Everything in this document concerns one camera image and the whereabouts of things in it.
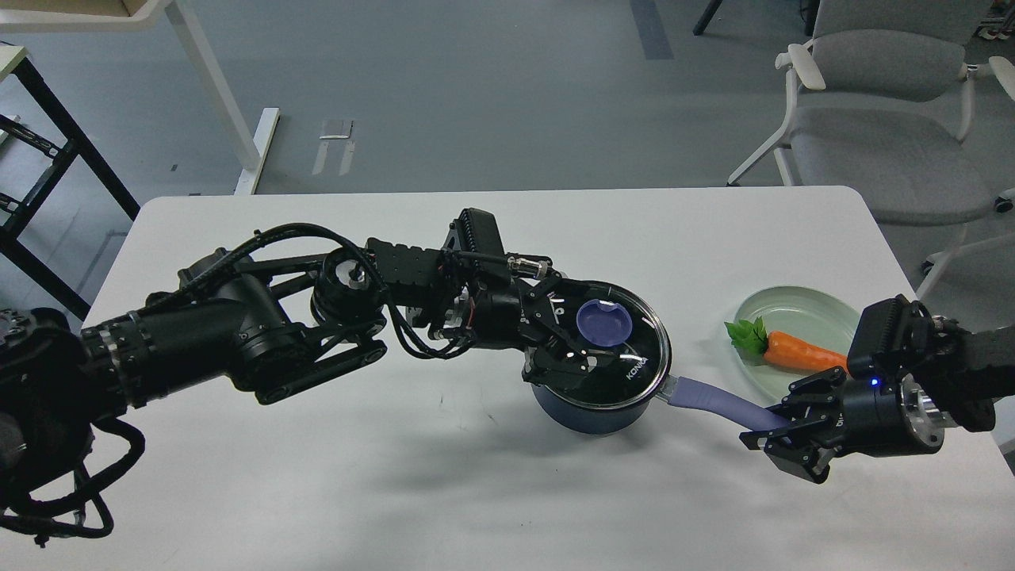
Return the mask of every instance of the plate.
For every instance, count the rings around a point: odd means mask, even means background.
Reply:
[[[768,332],[785,332],[842,355],[850,353],[853,335],[860,324],[860,313],[838,299],[796,285],[781,285],[752,295],[740,305],[734,319],[753,323],[758,317]],[[766,365],[758,358],[744,357],[732,346],[730,349],[744,374],[771,400],[771,405],[789,395],[790,383],[807,376]]]

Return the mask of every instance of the metal frame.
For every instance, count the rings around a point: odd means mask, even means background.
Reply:
[[[10,216],[0,225],[0,253],[42,285],[44,290],[71,313],[84,319],[90,309],[88,303],[17,238],[53,192],[60,177],[78,156],[91,168],[132,220],[137,217],[140,206],[60,99],[50,90],[31,62],[26,58],[21,59],[11,73],[18,78],[25,90],[66,137],[67,143],[62,147],[57,146],[16,122],[0,117],[0,129],[30,144],[53,159],[53,163],[40,175],[25,197],[17,201],[15,207],[8,209]]]
[[[807,3],[807,20],[804,22],[804,33],[807,35],[812,35],[814,33],[814,22],[818,17],[818,5],[821,3],[820,0],[808,0]],[[723,4],[723,0],[708,0],[708,5],[705,6],[704,12],[701,13],[701,17],[698,18],[697,23],[694,24],[694,35],[701,35],[704,33],[706,27],[708,27],[708,22],[712,21],[713,16],[719,11],[719,7]]]
[[[265,108],[251,136],[208,38],[186,0],[148,0],[129,17],[75,13],[74,3],[74,0],[67,0],[65,12],[0,9],[0,31],[133,31],[153,25],[159,11],[164,10],[243,166],[235,193],[254,194],[278,122],[279,109]]]

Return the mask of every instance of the metal connector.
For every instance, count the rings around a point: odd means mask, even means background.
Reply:
[[[507,258],[507,269],[510,269],[515,275],[542,279],[546,277],[547,273],[549,273],[550,264],[546,261],[535,261],[512,256]]]

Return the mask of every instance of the floor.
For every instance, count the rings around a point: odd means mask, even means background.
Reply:
[[[192,4],[248,121],[282,109],[266,194],[723,185],[781,121],[775,54],[806,40],[798,0],[730,0],[701,37],[690,30],[703,0],[306,0],[297,14],[270,0]],[[232,193],[239,163],[164,18],[139,32],[0,40],[28,48],[142,204]],[[970,41],[967,61],[991,55],[1015,58],[1015,39]],[[990,79],[978,94],[966,147],[1000,191],[1015,185],[1015,103]],[[951,92],[922,109],[954,126],[956,101]],[[59,140],[13,79],[0,84],[0,112]],[[322,144],[334,120],[354,121],[352,139]],[[30,186],[36,154],[0,145],[0,192]],[[774,161],[741,182],[780,184]],[[90,300],[129,227],[77,164],[23,242]],[[916,284],[953,228],[883,231]],[[1015,214],[971,231],[1015,231]],[[53,304],[5,259],[0,270],[0,306]],[[993,329],[1015,323],[1013,284],[1009,247],[956,262],[926,301]],[[1015,439],[1010,401],[999,404],[999,442]]]

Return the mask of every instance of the carrot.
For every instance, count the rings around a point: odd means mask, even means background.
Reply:
[[[765,333],[758,317],[754,324],[741,319],[726,323],[731,344],[750,355],[757,355],[779,367],[800,371],[818,372],[832,367],[845,367],[845,356],[811,345],[784,332]]]

